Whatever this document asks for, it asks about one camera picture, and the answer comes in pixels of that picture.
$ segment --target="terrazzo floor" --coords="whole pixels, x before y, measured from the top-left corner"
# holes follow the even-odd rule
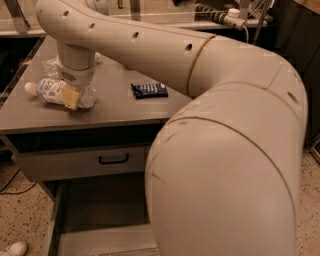
[[[0,160],[0,189],[17,170],[12,162]],[[32,185],[20,171],[2,193],[18,193]],[[0,250],[17,240],[24,240],[29,246],[27,256],[42,256],[52,209],[52,200],[38,184],[23,194],[0,195]],[[305,152],[302,162],[297,256],[318,256],[319,252],[320,166],[310,153]]]

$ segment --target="cabinet top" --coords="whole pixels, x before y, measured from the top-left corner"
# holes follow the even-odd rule
[[[167,121],[191,100],[168,88],[168,98],[136,100],[133,83],[154,80],[101,56],[92,87],[97,100],[89,110],[72,111],[46,103],[24,90],[27,82],[47,78],[46,66],[56,58],[55,40],[47,36],[0,110],[0,134],[152,124]]]

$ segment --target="bottle cap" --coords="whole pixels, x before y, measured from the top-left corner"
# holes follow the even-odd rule
[[[230,8],[228,11],[228,16],[232,18],[239,18],[240,16],[240,10],[236,8]]]
[[[24,85],[24,89],[32,94],[32,95],[37,95],[37,84],[36,83],[32,83],[32,82],[29,82],[29,83],[26,83]]]

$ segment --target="drawer handle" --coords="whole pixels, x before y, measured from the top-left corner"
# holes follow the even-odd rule
[[[128,160],[129,160],[129,154],[128,153],[125,155],[125,159],[117,160],[117,161],[103,161],[103,156],[99,156],[99,164],[101,164],[101,165],[123,164],[125,162],[128,162]]]

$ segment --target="label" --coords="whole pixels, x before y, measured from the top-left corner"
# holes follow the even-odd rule
[[[62,85],[64,85],[63,81],[43,79],[39,84],[38,94],[47,102],[63,104]]]

